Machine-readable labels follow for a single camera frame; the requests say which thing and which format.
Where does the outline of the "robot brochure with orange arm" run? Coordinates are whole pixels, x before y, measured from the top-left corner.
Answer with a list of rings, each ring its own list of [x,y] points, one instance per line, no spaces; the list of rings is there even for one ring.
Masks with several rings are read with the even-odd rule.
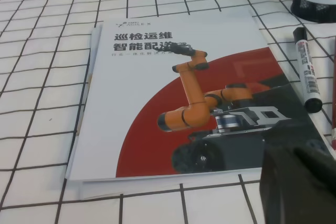
[[[104,21],[67,179],[123,223],[264,223],[260,188],[320,222],[297,149],[332,157],[248,7]]]

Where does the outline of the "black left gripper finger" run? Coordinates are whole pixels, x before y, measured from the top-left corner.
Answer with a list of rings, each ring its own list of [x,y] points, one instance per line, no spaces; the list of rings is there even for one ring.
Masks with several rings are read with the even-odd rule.
[[[335,159],[308,145],[267,145],[259,192],[265,223],[335,223]]]

